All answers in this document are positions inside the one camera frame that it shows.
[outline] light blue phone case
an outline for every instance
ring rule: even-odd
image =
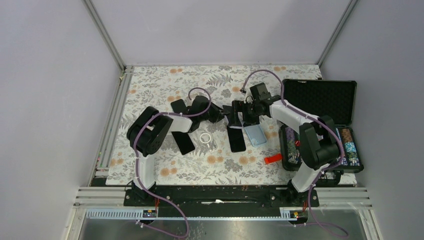
[[[260,125],[246,126],[244,130],[249,137],[250,142],[253,147],[259,147],[267,143],[267,138],[265,137],[264,131]]]

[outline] tabletop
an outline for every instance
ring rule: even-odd
[[[253,71],[267,69],[281,79],[317,79],[321,77],[318,65],[222,65],[222,66],[140,66],[135,67],[127,92],[117,137],[109,164],[107,185],[126,185],[135,174],[135,153],[126,138],[128,128],[146,107],[160,112],[172,112],[170,103],[183,99],[187,105],[188,92],[194,87],[206,89],[217,106],[231,105],[243,100],[240,92],[246,77]],[[254,74],[246,88],[265,83],[272,95],[280,94],[280,83],[267,72]],[[204,95],[193,91],[192,98]],[[246,151],[230,150],[224,120],[212,124],[202,122],[198,130],[190,133],[198,144],[196,132],[213,136],[217,148],[204,147],[181,155],[169,133],[156,153],[155,177],[157,185],[285,185],[296,172],[283,169],[281,161],[265,164],[264,158],[280,152],[277,121],[263,116],[260,126],[267,143],[253,147],[243,131]],[[344,174],[340,184],[356,184],[354,174]]]

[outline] white wall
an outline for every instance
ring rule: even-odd
[[[127,64],[315,63],[349,0],[93,0]]]
[[[0,239],[60,238],[119,70],[80,0],[0,7]]]
[[[321,68],[358,81],[353,129],[386,240],[422,239],[424,2],[360,1]]]

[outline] smartphone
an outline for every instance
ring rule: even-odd
[[[171,102],[171,108],[173,112],[177,114],[184,113],[187,109],[186,104],[182,99]],[[171,134],[182,155],[186,155],[196,149],[188,133],[173,131]]]
[[[226,127],[228,133],[229,147],[231,152],[239,153],[246,151],[245,137],[243,136],[243,130],[239,128]]]

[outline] purple cable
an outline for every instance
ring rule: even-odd
[[[312,218],[315,220],[315,222],[316,222],[316,224],[317,224],[317,225],[319,225],[322,229],[324,229],[325,231],[327,231],[328,233],[330,233],[330,234],[332,234],[332,235],[334,235],[334,236],[336,236],[336,237],[347,239],[347,238],[349,237],[349,233],[348,233],[348,231],[346,231],[346,230],[345,230],[345,229],[343,229],[342,227],[337,226],[337,225],[332,224],[332,223],[320,223],[320,222],[317,220],[317,218],[316,218],[316,216],[315,216],[315,214],[314,214],[314,212],[312,211],[312,208],[311,208],[311,192],[312,192],[312,189],[314,188],[315,184],[317,183],[318,179],[320,179],[320,177],[321,177],[322,173],[323,173],[324,171],[328,170],[328,169],[335,168],[335,167],[339,166],[339,165],[342,163],[341,159],[343,159],[343,157],[345,156],[345,151],[344,151],[344,149],[343,149],[342,141],[340,141],[340,139],[337,137],[336,133],[334,133],[334,132],[333,132],[333,131],[332,131],[332,130],[328,127],[328,126],[326,126],[324,123],[320,122],[318,119],[315,119],[314,117],[311,117],[311,116],[309,116],[309,115],[304,114],[303,112],[299,111],[299,110],[298,110],[298,109],[296,109],[295,107],[293,107],[293,106],[291,106],[291,105],[287,104],[287,103],[284,101],[284,84],[283,84],[283,82],[281,81],[281,79],[280,79],[280,78],[279,78],[279,77],[278,77],[275,73],[273,73],[272,71],[267,70],[267,69],[259,69],[259,70],[256,70],[256,71],[252,72],[249,76],[247,76],[246,80],[244,81],[243,87],[241,88],[242,90],[244,90],[244,89],[245,89],[246,84],[248,83],[249,78],[250,78],[253,74],[257,73],[257,72],[267,72],[267,73],[271,73],[272,75],[274,75],[274,77],[275,77],[275,78],[279,81],[279,83],[281,84],[281,93],[280,93],[280,96],[281,96],[281,102],[282,102],[282,104],[283,104],[284,106],[286,106],[288,109],[290,109],[290,110],[294,111],[295,113],[297,113],[297,114],[299,114],[299,115],[301,115],[301,116],[303,116],[303,117],[305,117],[305,118],[307,118],[307,119],[309,119],[309,120],[312,120],[312,121],[314,121],[315,123],[319,124],[322,128],[324,128],[325,130],[327,130],[327,132],[329,132],[329,133],[330,133],[330,134],[331,134],[331,135],[335,138],[335,140],[337,141],[338,149],[340,150],[340,157],[339,157],[339,159],[338,159],[338,161],[337,161],[336,163],[331,164],[331,165],[329,165],[328,167],[323,168],[323,169],[322,169],[322,171],[320,171],[320,172],[318,173],[318,175],[316,176],[316,178],[313,180],[313,182],[312,182],[312,184],[311,184],[311,186],[310,186],[310,188],[309,188],[308,194],[307,194],[307,205],[308,205],[308,208],[309,208],[310,214],[312,215]],[[332,231],[328,230],[326,227],[324,227],[325,225],[332,225],[333,227],[337,227],[338,229],[342,230],[342,231],[343,231],[346,235],[339,235],[339,234],[336,234],[336,233],[334,233],[334,232],[332,232]]]
[[[209,94],[209,92],[208,91],[206,91],[206,89],[203,89],[203,88],[201,88],[201,87],[194,87],[194,88],[192,88],[189,92],[188,92],[188,98],[191,100],[192,98],[190,97],[190,93],[193,91],[193,90],[195,90],[195,89],[199,89],[199,90],[202,90],[202,91],[204,91],[206,94],[207,94],[207,96],[209,97],[209,104],[207,105],[207,107],[206,107],[206,109],[205,110],[203,110],[203,111],[201,111],[201,112],[199,112],[199,113],[196,113],[196,114],[189,114],[189,115],[183,115],[183,114],[179,114],[179,113],[174,113],[174,112],[159,112],[159,113],[157,113],[157,114],[155,114],[152,118],[150,118],[147,122],[146,122],[146,124],[140,129],[140,131],[138,132],[138,134],[137,134],[137,136],[135,137],[135,140],[134,140],[134,145],[132,146],[132,148],[134,149],[134,152],[135,152],[135,157],[136,157],[136,159],[135,159],[135,178],[137,179],[137,182],[138,182],[138,184],[140,184],[140,186],[141,186],[141,188],[146,192],[146,193],[148,193],[149,195],[151,195],[151,196],[153,196],[153,197],[155,197],[155,198],[158,198],[158,199],[160,199],[160,200],[162,200],[162,201],[165,201],[165,202],[167,202],[167,203],[169,203],[169,204],[171,204],[174,208],[176,208],[177,210],[178,210],[178,212],[182,215],[182,218],[184,219],[184,221],[185,221],[185,225],[186,225],[186,231],[185,231],[185,234],[184,235],[182,235],[182,236],[179,236],[179,235],[175,235],[175,234],[173,234],[173,233],[170,233],[170,232],[167,232],[167,231],[165,231],[165,230],[162,230],[162,229],[159,229],[159,228],[157,228],[157,227],[154,227],[154,226],[150,226],[150,225],[147,225],[147,224],[141,224],[141,226],[143,227],[143,226],[146,226],[147,228],[149,228],[149,229],[153,229],[153,230],[156,230],[156,231],[159,231],[159,232],[161,232],[161,233],[164,233],[164,234],[166,234],[166,235],[169,235],[169,236],[171,236],[171,237],[174,237],[174,238],[179,238],[179,239],[182,239],[182,238],[186,238],[188,235],[189,235],[189,232],[190,232],[190,229],[189,229],[189,221],[188,221],[188,219],[187,219],[187,217],[186,217],[186,215],[184,214],[184,212],[177,206],[177,205],[175,205],[175,203],[173,203],[172,201],[170,201],[170,200],[168,200],[168,199],[166,199],[166,198],[164,198],[164,197],[161,197],[161,196],[159,196],[159,195],[156,195],[156,194],[154,194],[153,192],[151,192],[151,191],[149,191],[144,185],[143,185],[143,183],[142,183],[142,181],[140,180],[140,176],[139,176],[139,152],[137,151],[137,143],[139,142],[139,139],[140,139],[140,136],[142,135],[142,132],[146,129],[146,127],[153,121],[153,120],[155,120],[157,117],[159,117],[159,116],[161,116],[161,115],[171,115],[171,116],[178,116],[178,117],[185,117],[185,118],[189,118],[189,117],[196,117],[196,116],[199,116],[199,115],[202,115],[202,114],[204,114],[204,113],[206,113],[207,111],[208,111],[208,109],[211,107],[211,104],[212,104],[212,99],[211,99],[211,95]]]

